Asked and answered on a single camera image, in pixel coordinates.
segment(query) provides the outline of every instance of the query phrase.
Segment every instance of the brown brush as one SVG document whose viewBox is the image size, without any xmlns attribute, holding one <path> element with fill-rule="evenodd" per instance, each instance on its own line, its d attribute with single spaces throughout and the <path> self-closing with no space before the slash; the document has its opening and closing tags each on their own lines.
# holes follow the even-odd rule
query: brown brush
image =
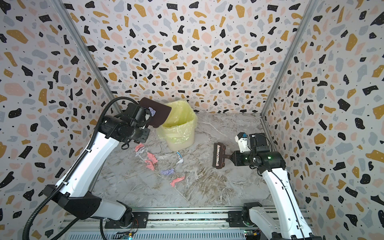
<svg viewBox="0 0 384 240">
<path fill-rule="evenodd" d="M 230 155 L 225 154 L 225 149 L 226 147 L 223 143 L 215 142 L 212 167 L 222 169 L 225 166 L 225 159 L 230 157 Z"/>
</svg>

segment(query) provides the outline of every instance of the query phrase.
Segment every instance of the marble floor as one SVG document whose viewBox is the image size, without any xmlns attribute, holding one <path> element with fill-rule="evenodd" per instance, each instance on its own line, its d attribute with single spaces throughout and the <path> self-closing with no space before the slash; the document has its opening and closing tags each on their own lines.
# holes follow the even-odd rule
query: marble floor
<svg viewBox="0 0 384 240">
<path fill-rule="evenodd" d="M 223 169 L 212 167 L 213 144 L 224 143 L 227 154 L 238 150 L 234 138 L 239 132 L 263 132 L 259 115 L 198 113 L 197 116 L 195 142 L 180 151 L 182 164 L 176 164 L 176 152 L 151 129 L 140 155 L 136 156 L 135 143 L 128 150 L 121 150 L 121 144 L 114 149 L 93 194 L 131 207 L 242 206 L 254 201 L 273 205 L 269 189 L 256 170 L 235 167 L 228 159 Z M 158 160 L 155 171 L 146 167 L 147 151 Z M 161 170 L 170 168 L 174 168 L 174 174 L 160 174 Z M 172 180 L 183 176 L 185 179 L 175 187 L 170 185 Z"/>
</svg>

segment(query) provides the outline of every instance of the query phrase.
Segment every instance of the corrugated black hose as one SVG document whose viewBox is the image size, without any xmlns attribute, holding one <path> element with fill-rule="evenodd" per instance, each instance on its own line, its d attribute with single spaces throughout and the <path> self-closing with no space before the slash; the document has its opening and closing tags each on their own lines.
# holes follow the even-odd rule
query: corrugated black hose
<svg viewBox="0 0 384 240">
<path fill-rule="evenodd" d="M 77 160 L 75 161 L 75 163 L 72 165 L 72 167 L 69 169 L 69 171 L 67 172 L 64 180 L 60 183 L 59 186 L 57 186 L 52 192 L 51 194 L 33 211 L 33 213 L 31 214 L 31 216 L 28 218 L 27 222 L 25 223 L 25 226 L 24 226 L 24 230 L 23 230 L 23 240 L 30 240 L 29 239 L 29 232 L 31 230 L 31 227 L 32 227 L 32 223 L 33 221 L 35 220 L 36 216 L 39 214 L 39 212 L 43 209 L 43 207 L 63 188 L 63 186 L 65 185 L 65 182 L 68 182 L 69 179 L 71 178 L 72 174 L 74 173 L 74 171 L 76 170 L 76 168 L 80 165 L 81 161 L 84 159 L 84 157 L 87 155 L 88 153 L 88 150 L 91 150 L 93 144 L 94 144 L 94 141 L 96 139 L 96 136 L 97 136 L 97 133 L 99 132 L 99 129 L 100 129 L 100 126 L 103 122 L 103 118 L 105 116 L 105 114 L 107 113 L 108 109 L 111 107 L 111 105 L 118 101 L 118 100 L 129 100 L 135 104 L 138 104 L 135 100 L 133 100 L 132 98 L 129 98 L 129 97 L 117 97 L 115 99 L 112 99 L 104 108 L 104 110 L 102 111 L 102 113 L 100 114 L 100 117 L 99 117 L 99 120 L 97 121 L 96 123 L 96 126 L 95 126 L 95 129 L 93 131 L 93 134 L 92 134 L 92 137 L 91 137 L 91 140 L 88 142 L 88 145 L 87 147 L 84 149 L 84 151 L 81 153 L 81 155 L 77 158 Z M 56 240 L 58 239 L 59 237 L 61 237 L 75 222 L 77 222 L 78 219 L 75 219 L 73 220 L 67 227 L 65 227 L 61 232 L 58 233 L 58 235 L 56 235 L 55 237 L 53 237 L 51 240 Z"/>
</svg>

